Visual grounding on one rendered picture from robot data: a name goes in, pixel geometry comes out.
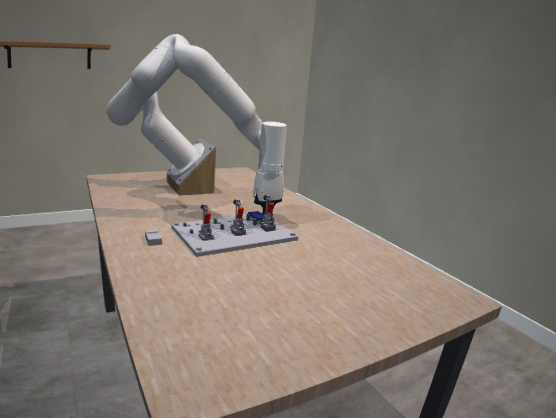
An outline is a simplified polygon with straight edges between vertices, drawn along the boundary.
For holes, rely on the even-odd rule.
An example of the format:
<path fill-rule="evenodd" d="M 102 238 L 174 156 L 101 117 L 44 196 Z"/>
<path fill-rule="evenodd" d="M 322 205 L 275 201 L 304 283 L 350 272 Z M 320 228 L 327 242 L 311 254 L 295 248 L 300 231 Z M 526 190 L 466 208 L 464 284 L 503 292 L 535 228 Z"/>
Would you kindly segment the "blue flat plate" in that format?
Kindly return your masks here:
<path fill-rule="evenodd" d="M 248 212 L 248 214 L 250 214 L 250 220 L 253 221 L 253 218 L 257 219 L 257 224 L 261 224 L 261 219 L 263 219 L 263 214 L 260 213 L 259 211 L 254 211 L 254 212 Z"/>

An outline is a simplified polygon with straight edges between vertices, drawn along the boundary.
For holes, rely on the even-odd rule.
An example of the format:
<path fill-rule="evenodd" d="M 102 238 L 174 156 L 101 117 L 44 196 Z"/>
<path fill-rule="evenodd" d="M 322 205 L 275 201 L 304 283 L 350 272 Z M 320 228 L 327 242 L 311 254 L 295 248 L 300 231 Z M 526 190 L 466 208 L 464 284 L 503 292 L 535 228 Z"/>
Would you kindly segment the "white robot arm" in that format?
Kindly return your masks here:
<path fill-rule="evenodd" d="M 187 172 L 202 156 L 204 146 L 198 143 L 193 145 L 193 148 L 162 114 L 157 96 L 159 88 L 179 68 L 259 149 L 258 168 L 271 173 L 282 171 L 287 125 L 262 122 L 255 112 L 254 103 L 220 64 L 207 51 L 187 42 L 179 34 L 170 35 L 162 40 L 134 69 L 129 82 L 114 96 L 116 98 L 113 97 L 114 99 L 108 103 L 108 118 L 116 125 L 125 126 L 143 109 L 142 134 L 173 164 L 173 176 Z"/>

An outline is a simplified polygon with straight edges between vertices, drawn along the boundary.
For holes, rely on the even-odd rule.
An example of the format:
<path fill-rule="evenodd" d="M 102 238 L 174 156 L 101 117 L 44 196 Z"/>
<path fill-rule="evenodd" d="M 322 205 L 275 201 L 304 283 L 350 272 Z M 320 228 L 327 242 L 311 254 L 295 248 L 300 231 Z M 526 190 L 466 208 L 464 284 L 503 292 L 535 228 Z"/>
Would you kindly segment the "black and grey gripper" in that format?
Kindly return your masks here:
<path fill-rule="evenodd" d="M 278 174 L 276 174 L 278 173 Z M 263 199 L 265 195 L 270 195 L 274 206 L 282 201 L 284 193 L 284 177 L 283 172 L 265 172 L 260 169 L 257 171 L 254 188 L 253 197 L 255 198 L 254 203 L 261 205 L 263 207 L 262 214 L 266 213 L 266 200 Z"/>

